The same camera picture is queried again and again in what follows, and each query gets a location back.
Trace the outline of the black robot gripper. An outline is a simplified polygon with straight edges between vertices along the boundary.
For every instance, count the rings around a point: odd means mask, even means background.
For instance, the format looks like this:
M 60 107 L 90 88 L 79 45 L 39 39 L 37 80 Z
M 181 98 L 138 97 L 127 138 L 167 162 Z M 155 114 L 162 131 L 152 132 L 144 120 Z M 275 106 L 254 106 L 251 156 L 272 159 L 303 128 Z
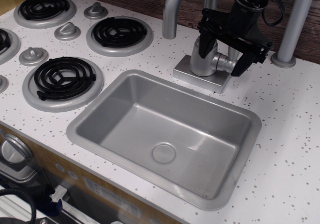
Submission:
M 252 63 L 263 63 L 273 43 L 258 28 L 258 18 L 267 3 L 250 3 L 234 0 L 229 13 L 204 8 L 198 24 L 199 55 L 205 58 L 213 49 L 216 40 L 242 53 L 231 76 L 239 77 Z

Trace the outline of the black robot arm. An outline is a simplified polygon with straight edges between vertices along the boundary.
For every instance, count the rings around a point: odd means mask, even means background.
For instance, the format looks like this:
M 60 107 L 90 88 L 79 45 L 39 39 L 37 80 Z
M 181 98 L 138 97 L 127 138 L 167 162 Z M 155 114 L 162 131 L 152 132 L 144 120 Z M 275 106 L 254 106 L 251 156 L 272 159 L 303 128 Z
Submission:
M 234 0 L 229 13 L 204 8 L 198 24 L 200 57 L 205 58 L 214 41 L 220 40 L 242 53 L 231 72 L 232 76 L 240 76 L 252 63 L 263 63 L 274 45 L 260 31 L 257 21 L 265 16 L 269 1 L 276 1 L 281 13 L 285 12 L 282 0 Z

